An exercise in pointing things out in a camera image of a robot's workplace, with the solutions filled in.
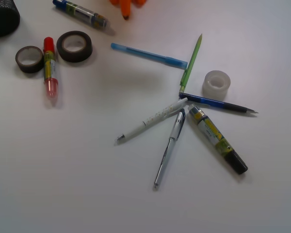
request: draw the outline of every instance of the black marker cap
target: black marker cap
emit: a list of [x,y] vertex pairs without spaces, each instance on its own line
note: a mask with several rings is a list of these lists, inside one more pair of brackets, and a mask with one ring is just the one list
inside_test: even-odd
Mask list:
[[225,157],[225,161],[237,172],[237,174],[243,174],[245,171],[248,170],[248,167],[244,163],[244,161],[239,157],[239,155],[232,150],[229,152]]

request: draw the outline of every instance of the white pen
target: white pen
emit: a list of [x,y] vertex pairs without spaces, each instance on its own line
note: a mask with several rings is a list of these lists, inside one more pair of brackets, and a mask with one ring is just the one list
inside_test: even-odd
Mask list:
[[166,119],[171,113],[179,111],[185,105],[186,101],[188,101],[188,98],[183,98],[183,99],[178,100],[177,102],[169,105],[167,108],[164,108],[160,112],[156,113],[154,116],[151,116],[148,119],[146,119],[145,121],[142,121],[140,123],[140,125],[137,126],[135,129],[119,136],[115,140],[115,142],[119,143],[122,140],[124,141],[124,139],[128,140],[131,137],[133,137],[134,135],[136,135],[137,133],[144,130],[145,128],[147,128],[147,127],[149,127],[149,126],[151,126],[151,125],[153,125],[161,120]]
[[165,153],[163,155],[159,171],[156,175],[156,178],[154,181],[154,188],[155,189],[159,188],[159,185],[161,183],[163,174],[164,174],[165,169],[167,167],[167,163],[169,161],[171,152],[173,151],[173,148],[174,148],[174,146],[179,138],[179,135],[181,133],[181,129],[182,129],[184,121],[185,121],[185,111],[182,108],[178,113],[178,116],[177,116],[176,121],[175,121],[174,126],[173,126],[173,130],[170,133],[168,144],[167,144]]

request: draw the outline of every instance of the pen tip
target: pen tip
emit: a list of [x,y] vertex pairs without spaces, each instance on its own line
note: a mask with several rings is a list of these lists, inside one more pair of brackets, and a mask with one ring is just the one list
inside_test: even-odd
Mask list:
[[256,113],[258,113],[257,111],[254,111],[254,110],[252,110],[252,109],[247,109],[247,113],[253,113],[253,114],[256,114]]
[[117,137],[114,144],[119,144],[119,142],[124,139],[125,136],[122,134],[121,136]]

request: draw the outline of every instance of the marker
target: marker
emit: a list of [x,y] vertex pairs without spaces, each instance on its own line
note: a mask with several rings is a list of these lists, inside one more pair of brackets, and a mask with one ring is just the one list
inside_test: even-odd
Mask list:
[[108,20],[100,14],[72,2],[66,0],[53,0],[53,4],[57,8],[64,10],[68,15],[78,18],[94,28],[104,30],[109,24]]
[[189,106],[189,113],[194,118],[198,129],[210,141],[224,160],[233,168],[237,174],[248,170],[247,165],[232,148],[222,133],[217,129],[209,117],[196,105]]
[[55,48],[53,38],[44,39],[44,85],[49,99],[58,96],[58,81],[55,79]]

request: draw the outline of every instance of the clear tape roll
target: clear tape roll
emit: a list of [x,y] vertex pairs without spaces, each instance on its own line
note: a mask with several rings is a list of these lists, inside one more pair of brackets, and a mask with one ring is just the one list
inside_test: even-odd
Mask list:
[[205,76],[203,91],[212,96],[222,96],[228,91],[231,79],[227,74],[219,70],[210,71]]

